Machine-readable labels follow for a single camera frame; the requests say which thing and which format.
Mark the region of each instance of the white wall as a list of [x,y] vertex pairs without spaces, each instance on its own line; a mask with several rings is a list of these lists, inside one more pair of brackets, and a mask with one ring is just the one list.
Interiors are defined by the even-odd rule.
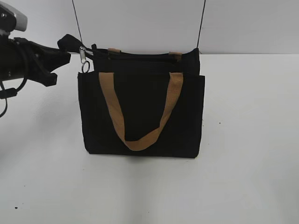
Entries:
[[[86,45],[131,52],[195,48],[204,0],[74,0]],[[6,0],[29,17],[24,37],[55,46],[79,37],[71,0]],[[204,54],[298,54],[299,1],[207,0]]]
[[[69,2],[7,2],[29,16],[28,31],[16,35],[54,47],[76,34],[75,21],[58,15],[71,14]],[[122,49],[138,51],[128,40]],[[0,223],[296,224],[298,60],[202,55],[203,136],[188,160],[86,153],[74,56],[56,70],[56,86],[28,82],[0,119]]]

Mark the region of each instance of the black strap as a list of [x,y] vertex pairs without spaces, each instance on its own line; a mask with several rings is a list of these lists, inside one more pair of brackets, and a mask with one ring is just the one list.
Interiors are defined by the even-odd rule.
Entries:
[[202,21],[203,21],[203,18],[204,18],[205,8],[206,8],[206,0],[204,0],[204,6],[202,8],[202,14],[201,14],[200,27],[199,27],[199,33],[198,33],[196,48],[198,48],[198,46],[199,46],[199,38],[200,38],[200,33],[201,33],[201,27],[202,27]]

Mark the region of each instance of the keyring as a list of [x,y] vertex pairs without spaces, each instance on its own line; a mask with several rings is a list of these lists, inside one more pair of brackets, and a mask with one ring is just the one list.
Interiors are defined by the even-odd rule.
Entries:
[[[85,65],[86,63],[88,64],[88,69],[87,69],[86,72],[84,72],[84,65]],[[88,73],[88,72],[89,72],[89,69],[90,69],[90,63],[89,63],[89,61],[85,61],[84,63],[82,63],[82,73]]]

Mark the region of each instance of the metal clasp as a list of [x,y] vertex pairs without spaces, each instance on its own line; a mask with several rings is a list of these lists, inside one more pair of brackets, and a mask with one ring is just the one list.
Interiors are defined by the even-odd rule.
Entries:
[[[79,53],[80,53],[80,59],[81,59],[81,63],[82,63],[82,73],[88,73],[89,72],[89,69],[90,69],[90,63],[88,60],[86,60],[86,55],[85,55],[85,52],[86,52],[86,48],[85,47],[80,47],[79,48]],[[85,64],[88,65],[88,68],[87,68],[87,71],[85,72],[84,71],[84,66]]]

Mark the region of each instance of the bag handle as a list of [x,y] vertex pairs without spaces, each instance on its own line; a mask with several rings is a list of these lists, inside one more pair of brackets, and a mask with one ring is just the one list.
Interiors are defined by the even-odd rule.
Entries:
[[117,98],[116,92],[114,90],[114,73],[113,72],[100,72],[99,82],[101,89],[103,91],[109,114],[112,119],[114,129],[118,137],[122,142],[132,151],[141,151],[152,144],[154,144],[162,132],[164,126],[166,125],[171,112],[178,101],[178,97],[181,94],[183,86],[183,73],[170,72],[170,80],[167,88],[167,95],[165,101],[164,112],[160,120],[160,126],[143,136],[137,141],[127,141],[125,140],[125,122],[121,111],[121,106]]

